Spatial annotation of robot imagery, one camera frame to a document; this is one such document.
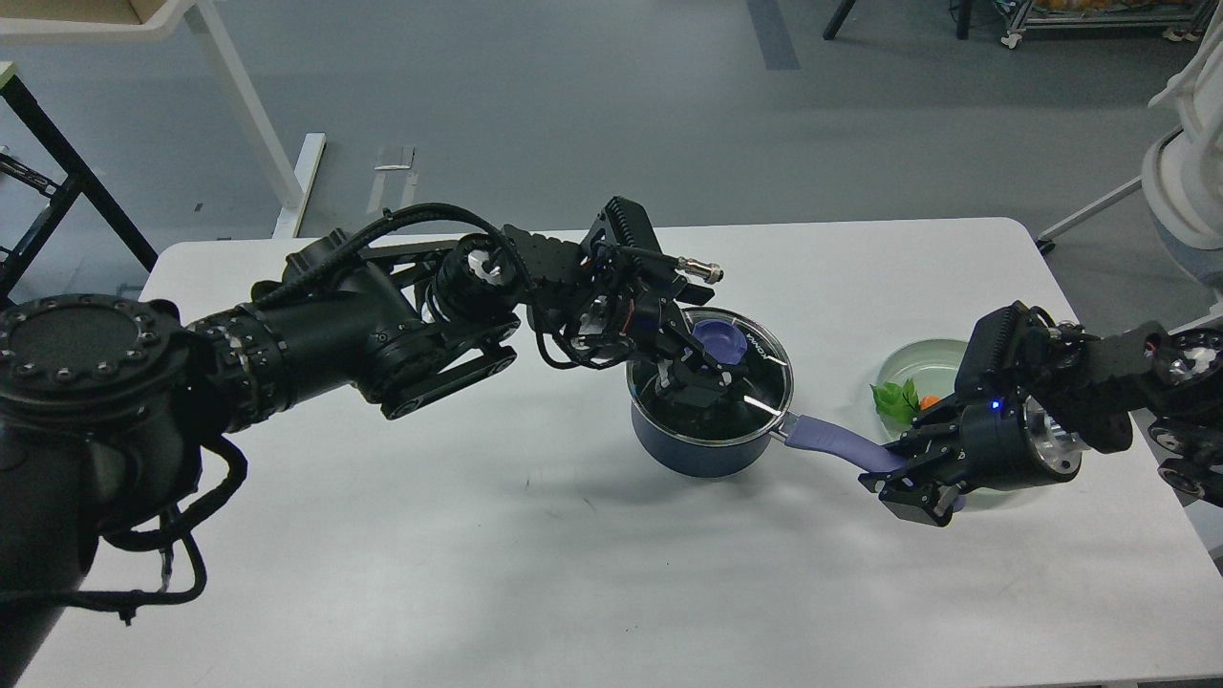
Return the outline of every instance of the pot handle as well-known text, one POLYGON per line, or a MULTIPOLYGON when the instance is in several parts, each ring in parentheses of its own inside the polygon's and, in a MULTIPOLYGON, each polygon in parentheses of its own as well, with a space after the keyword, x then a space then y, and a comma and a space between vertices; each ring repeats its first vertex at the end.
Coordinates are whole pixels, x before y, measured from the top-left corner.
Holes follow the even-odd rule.
POLYGON ((786 447, 840 457, 867 473, 889 473, 907 463, 861 435, 811 417, 786 414, 777 434, 786 447))

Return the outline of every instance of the cooking pot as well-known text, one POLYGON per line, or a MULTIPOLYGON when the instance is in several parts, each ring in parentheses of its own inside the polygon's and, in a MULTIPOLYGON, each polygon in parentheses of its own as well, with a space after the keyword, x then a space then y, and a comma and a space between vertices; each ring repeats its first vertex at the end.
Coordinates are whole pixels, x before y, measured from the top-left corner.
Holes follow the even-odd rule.
POLYGON ((695 478, 723 478, 744 470, 775 437, 786 447, 840 457, 870 473, 887 473, 905 459, 844 428, 790 413, 794 373, 781 343, 756 321, 722 308, 689 308, 692 335, 723 365, 745 374, 708 408, 669 402, 658 395, 658 369, 627 367, 632 429, 642 447, 664 467, 695 478))

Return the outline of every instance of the green vegetable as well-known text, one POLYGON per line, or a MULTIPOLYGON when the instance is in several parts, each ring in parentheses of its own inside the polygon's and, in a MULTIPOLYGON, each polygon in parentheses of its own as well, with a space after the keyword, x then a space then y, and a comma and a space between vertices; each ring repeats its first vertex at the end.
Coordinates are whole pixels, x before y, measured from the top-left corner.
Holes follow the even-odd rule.
POLYGON ((874 411, 904 428, 912 425, 914 417, 921 411, 921 400, 911 378, 903 386, 895 382, 887 382, 883 387, 872 385, 871 392, 874 395, 874 411))

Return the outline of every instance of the black table leg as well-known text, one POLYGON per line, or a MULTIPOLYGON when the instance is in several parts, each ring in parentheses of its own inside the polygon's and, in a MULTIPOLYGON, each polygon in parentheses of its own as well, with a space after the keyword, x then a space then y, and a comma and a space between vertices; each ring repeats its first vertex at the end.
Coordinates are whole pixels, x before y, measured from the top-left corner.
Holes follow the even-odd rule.
POLYGON ((972 0, 960 0, 960 15, 955 20, 955 37, 960 40, 969 38, 969 24, 972 20, 972 0))
POLYGON ((144 269, 152 270, 153 263, 157 262, 157 251, 144 238, 144 235, 136 229, 127 213, 119 207, 115 197, 102 185, 102 180, 93 174, 89 165, 77 154, 67 138, 60 133, 60 130, 55 127, 55 123, 46 116, 46 112, 38 105, 34 95, 21 83, 21 79, 17 77, 9 79, 9 83, 0 88, 0 95, 9 103, 9 106, 12 108, 17 117, 24 122, 31 133, 34 134, 34 138, 46 148, 46 152, 51 154, 56 164, 68 175, 79 178, 81 194, 98 208, 98 213, 115 230, 115 233, 124 240, 124 243, 136 255, 136 259, 144 265, 144 269))
POLYGON ((840 31, 840 26, 845 23, 845 17, 849 16, 849 11, 854 9, 854 2, 857 0, 841 0, 841 4, 837 7, 837 12, 833 15, 828 26, 824 27, 824 40, 832 40, 837 38, 837 32, 840 31))

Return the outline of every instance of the plate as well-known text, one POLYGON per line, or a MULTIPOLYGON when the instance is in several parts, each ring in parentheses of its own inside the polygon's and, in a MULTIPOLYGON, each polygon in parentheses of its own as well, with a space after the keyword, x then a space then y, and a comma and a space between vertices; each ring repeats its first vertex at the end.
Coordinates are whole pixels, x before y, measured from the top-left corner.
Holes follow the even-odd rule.
MULTIPOLYGON (((922 339, 906 343, 883 362, 874 385, 904 385, 911 378, 918 398, 934 396, 942 400, 955 391, 955 374, 967 348, 969 342, 961 339, 922 339)), ((889 442, 899 440, 900 434, 909 430, 909 426, 901 426, 893 419, 878 414, 876 418, 883 424, 889 442)))

